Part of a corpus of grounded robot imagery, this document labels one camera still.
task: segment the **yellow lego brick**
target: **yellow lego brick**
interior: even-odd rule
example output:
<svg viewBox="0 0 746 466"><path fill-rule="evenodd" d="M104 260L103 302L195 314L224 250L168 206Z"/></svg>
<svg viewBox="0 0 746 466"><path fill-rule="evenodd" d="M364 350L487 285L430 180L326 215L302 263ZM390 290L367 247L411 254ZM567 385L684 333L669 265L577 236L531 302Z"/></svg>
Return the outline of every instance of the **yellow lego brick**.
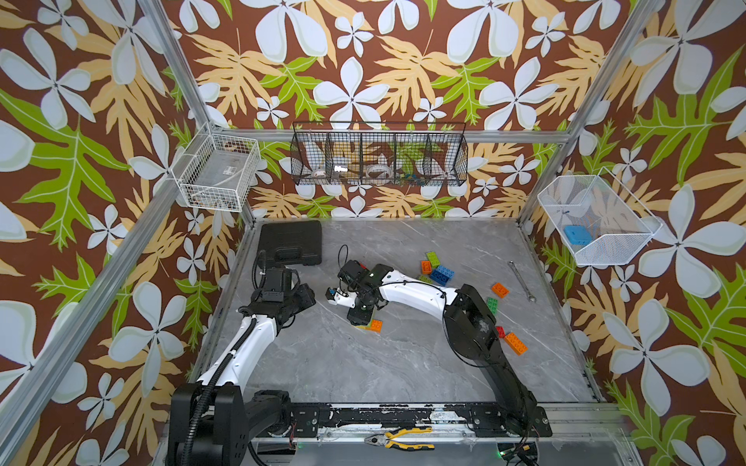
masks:
<svg viewBox="0 0 746 466"><path fill-rule="evenodd" d="M523 342L518 339L517 336L515 336L515 333L511 332L505 335L505 341L507 342L508 346L510 346L513 351L515 351L516 354L519 356L526 352L528 349Z"/></svg>

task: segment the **blue box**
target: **blue box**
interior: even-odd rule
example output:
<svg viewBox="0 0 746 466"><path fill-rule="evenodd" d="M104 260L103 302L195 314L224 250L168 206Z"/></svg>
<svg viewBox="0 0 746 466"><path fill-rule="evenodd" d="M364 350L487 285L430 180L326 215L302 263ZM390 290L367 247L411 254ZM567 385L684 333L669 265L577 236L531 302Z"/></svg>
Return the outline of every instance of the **blue box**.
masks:
<svg viewBox="0 0 746 466"><path fill-rule="evenodd" d="M565 236L571 245L585 246L591 244L593 237L585 227L580 225L568 225L565 227Z"/></svg>
<svg viewBox="0 0 746 466"><path fill-rule="evenodd" d="M445 286L448 281L454 277L454 271L449 268L438 265L438 267L430 273L430 278L438 283L440 286Z"/></svg>

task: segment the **lego brick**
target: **lego brick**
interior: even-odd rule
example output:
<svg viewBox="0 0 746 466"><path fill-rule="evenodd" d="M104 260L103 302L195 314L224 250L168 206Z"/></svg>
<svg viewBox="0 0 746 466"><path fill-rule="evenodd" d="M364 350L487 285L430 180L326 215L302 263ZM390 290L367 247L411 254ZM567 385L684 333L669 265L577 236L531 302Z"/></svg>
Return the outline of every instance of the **lego brick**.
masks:
<svg viewBox="0 0 746 466"><path fill-rule="evenodd" d="M449 268L438 265L438 267L430 273L430 278L438 283L440 286L445 286L448 281L454 277L454 271Z"/></svg>
<svg viewBox="0 0 746 466"><path fill-rule="evenodd" d="M363 330L370 330L371 332L380 333L380 329L383 326L382 321L371 319L371 323L368 325L357 325L356 327Z"/></svg>
<svg viewBox="0 0 746 466"><path fill-rule="evenodd" d="M449 280L450 280L451 278L453 278L453 277L454 277L454 275L455 275L454 271L452 271L452 270L451 270L451 269L449 269L449 268L443 267L442 265L438 265L437 267L435 267L435 270L437 270L437 271L438 271L438 272L440 272L441 274L443 274L443 275L445 275L446 277L448 277L448 279L449 279Z"/></svg>
<svg viewBox="0 0 746 466"><path fill-rule="evenodd" d="M499 297L506 297L510 290L502 286L500 283L492 285L492 291Z"/></svg>
<svg viewBox="0 0 746 466"><path fill-rule="evenodd" d="M425 253L425 256L427 256L427 260L430 261L430 265L433 266L433 268L437 268L438 265L440 265L440 259L438 259L438 255L434 252Z"/></svg>
<svg viewBox="0 0 746 466"><path fill-rule="evenodd" d="M494 299L493 297L487 298L487 307L489 307L489 310L492 312L492 314L497 315L498 313L498 303L499 301Z"/></svg>
<svg viewBox="0 0 746 466"><path fill-rule="evenodd" d="M504 340L507 342L508 346L510 346L513 351L515 351L516 354L519 356L526 352L528 348L526 348L526 345L523 344L523 342L518 339L517 336L515 336L515 333L511 332L505 335Z"/></svg>
<svg viewBox="0 0 746 466"><path fill-rule="evenodd" d="M580 225L568 225L564 231L571 245L585 246L591 244L593 241L591 233Z"/></svg>

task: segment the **floral wallpaper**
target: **floral wallpaper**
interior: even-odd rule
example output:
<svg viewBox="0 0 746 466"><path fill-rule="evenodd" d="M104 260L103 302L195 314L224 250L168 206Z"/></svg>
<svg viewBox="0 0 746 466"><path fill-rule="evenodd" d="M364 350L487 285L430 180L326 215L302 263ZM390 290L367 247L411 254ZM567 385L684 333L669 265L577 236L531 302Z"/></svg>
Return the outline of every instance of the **floral wallpaper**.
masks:
<svg viewBox="0 0 746 466"><path fill-rule="evenodd" d="M362 129L464 122L469 130L563 130L634 3L180 0L164 7L206 110L222 127L309 120L340 130L350 121L368 122ZM468 182L459 188L317 189L292 183L289 145L263 143L249 201L270 218L513 217L555 147L470 145ZM422 149L409 151L420 172ZM366 156L375 158L374 150Z"/></svg>
<svg viewBox="0 0 746 466"><path fill-rule="evenodd" d="M0 0L0 409L190 141L135 0ZM174 204L14 465L148 464L239 221Z"/></svg>
<svg viewBox="0 0 746 466"><path fill-rule="evenodd" d="M666 2L565 161L663 223L630 264L577 267L543 210L525 225L649 465L746 464L744 27L742 0Z"/></svg>

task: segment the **wire basket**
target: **wire basket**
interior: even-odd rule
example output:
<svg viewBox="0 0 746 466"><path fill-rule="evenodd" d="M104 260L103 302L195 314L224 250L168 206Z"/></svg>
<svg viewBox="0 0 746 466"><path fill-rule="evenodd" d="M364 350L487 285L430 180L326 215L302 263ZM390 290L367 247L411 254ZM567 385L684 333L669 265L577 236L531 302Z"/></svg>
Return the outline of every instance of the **wire basket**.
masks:
<svg viewBox="0 0 746 466"><path fill-rule="evenodd" d="M295 184L460 186L466 181L465 125L441 131L411 123L387 123L403 125L402 130L334 130L301 129L299 123L311 125L293 124Z"/></svg>
<svg viewBox="0 0 746 466"><path fill-rule="evenodd" d="M182 157L191 157L176 180L189 207L240 212L261 156L256 139L199 132Z"/></svg>
<svg viewBox="0 0 746 466"><path fill-rule="evenodd" d="M539 203L578 265L628 264L662 226L623 183L614 178L610 186L602 174L559 176L539 193Z"/></svg>

